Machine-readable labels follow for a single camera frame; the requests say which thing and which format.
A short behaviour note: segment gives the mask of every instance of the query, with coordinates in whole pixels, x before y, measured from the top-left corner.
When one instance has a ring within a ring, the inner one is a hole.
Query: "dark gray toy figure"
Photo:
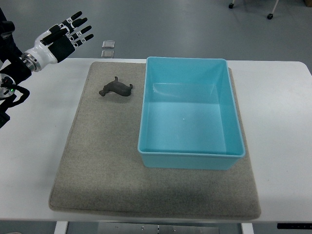
[[[119,95],[127,97],[131,94],[132,87],[133,87],[132,84],[130,84],[130,87],[128,87],[127,85],[119,82],[118,77],[115,77],[115,80],[105,85],[103,90],[99,91],[99,94],[101,96],[105,96],[106,93],[112,91]]]

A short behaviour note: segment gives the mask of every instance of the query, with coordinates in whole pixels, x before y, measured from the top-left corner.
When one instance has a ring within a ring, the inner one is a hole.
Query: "robot finger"
[[[62,28],[66,28],[67,29],[67,34],[69,35],[70,33],[72,33],[76,28],[80,27],[81,25],[83,25],[88,19],[87,18],[83,18],[83,19],[76,19],[75,21],[73,21],[72,23],[65,25]]]
[[[88,32],[91,28],[92,28],[91,26],[87,26],[84,29],[82,29],[81,31],[69,36],[68,39],[70,41],[74,41],[74,40],[78,39],[78,37],[82,36],[82,34]]]
[[[70,18],[64,20],[61,24],[59,24],[59,27],[62,28],[63,26],[72,23],[75,19],[77,19],[81,15],[82,15],[82,12],[78,11],[76,14],[72,15]]]
[[[49,45],[51,44],[52,42],[60,39],[61,37],[63,37],[64,35],[67,34],[67,30],[65,28],[59,30],[59,31],[56,31],[56,32],[53,32],[49,35],[47,35],[46,37],[44,37],[42,40],[40,40],[40,42],[43,44],[43,45]]]
[[[73,43],[73,47],[76,49],[78,46],[81,46],[82,44],[84,44],[86,41],[90,40],[94,35],[90,34],[88,36],[86,36],[85,38],[81,39],[81,40],[77,40]]]

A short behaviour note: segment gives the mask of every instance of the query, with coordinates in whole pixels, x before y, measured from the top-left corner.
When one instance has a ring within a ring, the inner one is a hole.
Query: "gray floor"
[[[166,224],[168,227],[176,227],[176,233],[186,233],[183,229],[187,230],[188,226],[197,227],[214,227],[219,229],[219,234],[242,234],[240,224],[235,223],[219,223],[219,224],[184,224],[185,226],[179,226],[177,224]],[[202,233],[207,233],[208,230],[202,229]],[[157,234],[166,233],[164,226],[159,227],[157,231],[156,224],[118,224],[118,223],[92,223],[92,222],[69,222],[67,228],[67,234],[132,234],[132,233],[142,233],[142,234]]]
[[[15,24],[13,36],[22,51],[33,47],[35,38],[49,27],[81,10],[95,37],[78,48],[72,58],[99,58],[102,42],[114,40],[114,58],[301,61],[312,72],[312,8],[306,7],[303,0],[280,0],[272,20],[266,16],[275,0],[236,0],[233,9],[228,8],[230,2],[0,0],[0,5]],[[256,234],[290,233],[277,230],[276,224],[254,227]]]
[[[56,222],[47,221],[0,221],[0,234],[19,232],[22,234],[53,234]]]

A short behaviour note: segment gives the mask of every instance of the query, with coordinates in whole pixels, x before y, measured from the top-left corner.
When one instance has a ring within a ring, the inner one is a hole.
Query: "light blue storage box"
[[[147,58],[137,148],[147,167],[227,170],[242,158],[226,60]]]

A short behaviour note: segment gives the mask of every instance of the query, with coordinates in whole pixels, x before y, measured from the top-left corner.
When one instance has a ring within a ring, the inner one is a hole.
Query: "white table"
[[[11,120],[0,129],[0,219],[190,221],[49,209],[59,161],[94,61],[145,63],[145,59],[68,58],[21,83],[30,90],[30,97],[7,111]],[[260,218],[252,222],[312,222],[311,74],[300,62],[228,61],[228,65],[262,210]]]

